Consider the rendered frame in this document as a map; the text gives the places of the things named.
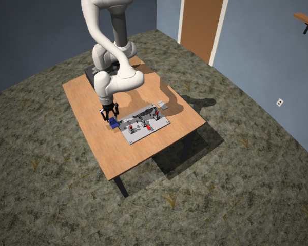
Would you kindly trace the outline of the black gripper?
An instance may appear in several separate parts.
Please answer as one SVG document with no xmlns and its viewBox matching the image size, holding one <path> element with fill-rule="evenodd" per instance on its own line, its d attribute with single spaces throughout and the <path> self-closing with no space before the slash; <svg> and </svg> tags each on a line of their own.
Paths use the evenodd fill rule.
<svg viewBox="0 0 308 246">
<path fill-rule="evenodd" d="M 100 110 L 99 112 L 102 114 L 102 117 L 103 117 L 103 119 L 105 120 L 105 121 L 107 121 L 108 122 L 108 124 L 109 124 L 109 126 L 110 126 L 110 122 L 109 122 L 109 111 L 112 111 L 113 113 L 114 113 L 114 118 L 115 118 L 115 120 L 116 120 L 116 122 L 118 122 L 118 120 L 117 120 L 117 115 L 119 115 L 119 110 L 118 110 L 118 103 L 116 102 L 115 104 L 112 102 L 111 104 L 109 104 L 109 105 L 102 105 L 103 106 L 103 108 L 102 108 L 102 110 Z M 116 113 L 115 113 L 115 111 L 113 110 L 113 108 L 114 108 L 114 106 L 115 106 L 115 111 L 116 111 Z M 104 113 L 103 113 L 103 111 L 106 111 L 106 118 L 105 118 L 105 116 L 104 116 Z"/>
</svg>

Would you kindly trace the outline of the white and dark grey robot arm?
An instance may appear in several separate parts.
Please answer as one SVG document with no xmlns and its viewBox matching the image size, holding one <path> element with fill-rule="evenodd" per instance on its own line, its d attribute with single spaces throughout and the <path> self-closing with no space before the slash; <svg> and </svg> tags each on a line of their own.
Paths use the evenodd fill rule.
<svg viewBox="0 0 308 246">
<path fill-rule="evenodd" d="M 135 43 L 127 39 L 125 11 L 134 0 L 81 0 L 83 15 L 92 38 L 98 43 L 92 51 L 95 67 L 94 88 L 102 105 L 113 102 L 113 94 L 134 90 L 144 84 L 145 77 L 136 71 L 128 59 L 137 54 Z M 107 9 L 111 15 L 115 41 L 111 42 L 99 27 L 100 10 Z M 109 73 L 120 63 L 118 74 Z M 96 70 L 95 70 L 96 69 Z M 116 80 L 117 79 L 117 80 Z M 118 86 L 117 86 L 118 85 Z"/>
</svg>

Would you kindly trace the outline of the blue rectangular block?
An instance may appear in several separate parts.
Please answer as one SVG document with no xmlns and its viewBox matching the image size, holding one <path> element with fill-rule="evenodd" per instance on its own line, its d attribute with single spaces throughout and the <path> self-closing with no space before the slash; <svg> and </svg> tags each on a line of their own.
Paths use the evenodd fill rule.
<svg viewBox="0 0 308 246">
<path fill-rule="evenodd" d="M 114 117 L 110 118 L 109 122 L 110 122 L 110 125 L 111 125 L 112 129 L 114 129 L 114 128 L 119 126 L 118 123 L 116 122 L 116 120 L 114 119 Z"/>
</svg>

